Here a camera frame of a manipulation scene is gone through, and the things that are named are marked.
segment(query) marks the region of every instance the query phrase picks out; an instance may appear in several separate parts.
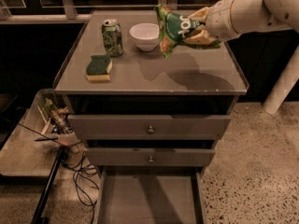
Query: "white bowl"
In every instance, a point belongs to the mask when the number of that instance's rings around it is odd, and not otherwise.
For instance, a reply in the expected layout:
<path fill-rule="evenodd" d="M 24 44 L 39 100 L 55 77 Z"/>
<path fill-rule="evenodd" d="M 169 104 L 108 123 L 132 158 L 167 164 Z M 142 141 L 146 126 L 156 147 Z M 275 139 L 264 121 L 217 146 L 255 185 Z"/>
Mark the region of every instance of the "white bowl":
<path fill-rule="evenodd" d="M 144 51 L 153 50 L 159 44 L 159 26 L 153 23 L 139 23 L 130 29 L 136 46 Z"/>

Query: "white pole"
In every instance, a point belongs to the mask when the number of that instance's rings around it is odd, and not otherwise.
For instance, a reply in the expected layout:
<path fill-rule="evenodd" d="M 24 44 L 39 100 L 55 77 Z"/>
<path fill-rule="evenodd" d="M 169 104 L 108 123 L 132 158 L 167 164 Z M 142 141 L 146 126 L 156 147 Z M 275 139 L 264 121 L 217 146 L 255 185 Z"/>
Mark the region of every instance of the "white pole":
<path fill-rule="evenodd" d="M 299 79 L 299 45 L 286 68 L 280 75 L 277 83 L 263 103 L 263 109 L 269 114 L 275 114 L 280 105 L 284 102 L 287 95 Z"/>

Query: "green chip bag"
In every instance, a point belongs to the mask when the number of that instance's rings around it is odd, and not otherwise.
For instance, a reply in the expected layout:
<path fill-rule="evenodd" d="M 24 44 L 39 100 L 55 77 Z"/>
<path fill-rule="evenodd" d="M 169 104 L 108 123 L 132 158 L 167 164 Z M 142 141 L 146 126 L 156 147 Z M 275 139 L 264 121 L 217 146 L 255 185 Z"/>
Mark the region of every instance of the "green chip bag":
<path fill-rule="evenodd" d="M 187 40 L 186 38 L 194 34 L 198 34 L 198 31 L 205 28 L 205 24 L 203 22 L 174 13 L 166 5 L 160 4 L 156 6 L 154 10 L 156 11 L 160 28 L 160 52 L 165 58 L 171 55 L 173 48 L 178 44 L 188 46 L 193 49 L 211 49 L 219 47 L 219 41 L 215 41 L 208 46 L 191 45 L 185 42 L 185 40 Z"/>

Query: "can top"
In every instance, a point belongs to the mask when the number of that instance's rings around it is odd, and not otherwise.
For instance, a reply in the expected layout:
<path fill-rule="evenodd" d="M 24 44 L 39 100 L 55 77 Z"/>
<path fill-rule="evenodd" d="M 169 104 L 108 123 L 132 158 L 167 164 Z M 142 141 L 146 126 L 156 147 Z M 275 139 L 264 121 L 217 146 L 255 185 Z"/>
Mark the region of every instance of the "can top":
<path fill-rule="evenodd" d="M 103 21 L 103 25 L 105 25 L 105 26 L 115 26 L 117 23 L 118 22 L 116 19 L 105 19 Z"/>

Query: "soda can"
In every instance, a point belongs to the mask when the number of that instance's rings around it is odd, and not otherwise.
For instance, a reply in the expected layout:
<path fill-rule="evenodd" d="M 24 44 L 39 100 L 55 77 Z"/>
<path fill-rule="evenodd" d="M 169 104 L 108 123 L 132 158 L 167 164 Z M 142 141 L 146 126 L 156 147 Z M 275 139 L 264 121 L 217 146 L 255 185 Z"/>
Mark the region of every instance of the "soda can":
<path fill-rule="evenodd" d="M 115 19 L 106 19 L 102 24 L 102 36 L 106 53 L 110 56 L 122 55 L 121 26 Z"/>

